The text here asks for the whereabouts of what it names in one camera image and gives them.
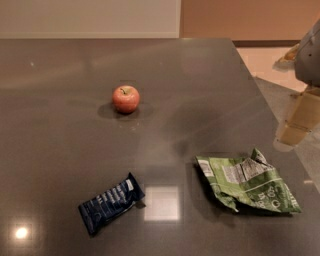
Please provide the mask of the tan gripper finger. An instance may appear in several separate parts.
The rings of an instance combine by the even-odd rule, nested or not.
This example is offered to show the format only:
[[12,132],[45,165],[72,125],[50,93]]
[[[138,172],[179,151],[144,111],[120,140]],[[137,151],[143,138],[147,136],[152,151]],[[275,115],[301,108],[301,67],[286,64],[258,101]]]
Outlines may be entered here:
[[276,132],[276,141],[298,145],[320,123],[320,88],[308,86],[297,94]]

